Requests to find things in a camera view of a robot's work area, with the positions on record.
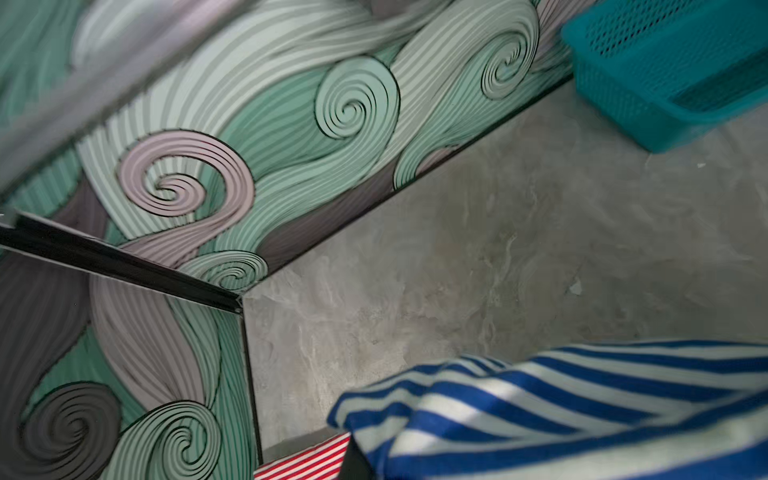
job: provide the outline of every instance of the spiral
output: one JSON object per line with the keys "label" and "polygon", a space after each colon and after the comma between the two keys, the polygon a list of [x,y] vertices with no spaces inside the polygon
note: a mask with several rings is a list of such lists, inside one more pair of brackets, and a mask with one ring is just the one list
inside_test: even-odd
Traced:
{"label": "spiral", "polygon": [[571,49],[560,30],[565,22],[592,6],[595,0],[541,0],[536,5],[540,35],[531,71],[545,71],[571,61]]}
{"label": "spiral", "polygon": [[169,403],[125,431],[101,480],[167,478],[204,480],[221,454],[221,430],[199,403]]}
{"label": "spiral", "polygon": [[96,478],[118,443],[120,420],[120,402],[105,385],[78,382],[50,392],[22,427],[18,478]]}
{"label": "spiral", "polygon": [[[315,119],[331,138],[353,137],[364,127],[394,127],[399,102],[397,84],[384,64],[369,57],[350,58],[323,79]],[[390,132],[386,130],[377,138],[388,140]]]}
{"label": "spiral", "polygon": [[179,271],[233,292],[252,287],[266,276],[266,262],[255,253],[226,250],[207,253],[183,263]]}
{"label": "spiral", "polygon": [[237,223],[253,205],[255,187],[250,169],[235,150],[215,137],[196,131],[161,131],[134,145],[120,163],[119,179],[125,195],[147,212],[178,217],[194,212],[205,199],[196,178],[183,174],[161,177],[156,188],[172,192],[162,198],[147,191],[147,169],[165,157],[191,157],[221,174],[227,196],[221,208],[207,218],[128,243],[124,248],[165,266],[177,267],[199,246]]}
{"label": "spiral", "polygon": [[505,42],[498,47],[483,68],[481,86],[483,94],[491,100],[506,97],[517,87],[533,63],[538,45],[538,25],[521,16],[514,31],[502,36]]}

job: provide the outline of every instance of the gray concrete surface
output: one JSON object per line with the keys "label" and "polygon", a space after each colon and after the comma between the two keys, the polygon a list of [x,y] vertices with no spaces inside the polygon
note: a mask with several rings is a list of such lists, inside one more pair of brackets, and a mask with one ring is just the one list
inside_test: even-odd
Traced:
{"label": "gray concrete surface", "polygon": [[767,152],[768,108],[649,155],[565,85],[247,294],[263,447],[461,352],[768,341]]}

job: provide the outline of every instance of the swirl pattern mural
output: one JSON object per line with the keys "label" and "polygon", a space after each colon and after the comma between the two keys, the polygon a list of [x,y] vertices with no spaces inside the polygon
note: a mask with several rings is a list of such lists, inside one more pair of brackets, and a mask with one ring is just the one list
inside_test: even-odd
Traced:
{"label": "swirl pattern mural", "polygon": [[[566,78],[593,1],[253,2],[0,201],[242,293]],[[152,3],[4,2],[0,126]],[[0,301],[0,478],[255,469],[237,316],[2,250]]]}

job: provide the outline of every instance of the perforated basket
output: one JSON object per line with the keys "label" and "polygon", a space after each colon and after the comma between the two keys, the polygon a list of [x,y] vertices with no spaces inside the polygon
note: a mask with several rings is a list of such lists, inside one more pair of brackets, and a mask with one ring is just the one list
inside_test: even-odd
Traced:
{"label": "perforated basket", "polygon": [[605,0],[563,38],[579,93],[650,151],[768,100],[768,0]]}

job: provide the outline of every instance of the blue and white striped towel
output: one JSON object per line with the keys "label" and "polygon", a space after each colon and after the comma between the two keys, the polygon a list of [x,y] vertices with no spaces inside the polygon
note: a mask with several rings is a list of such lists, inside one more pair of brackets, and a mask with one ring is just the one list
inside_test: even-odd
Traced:
{"label": "blue and white striped towel", "polygon": [[573,345],[517,365],[463,356],[344,393],[380,478],[768,476],[768,346]]}

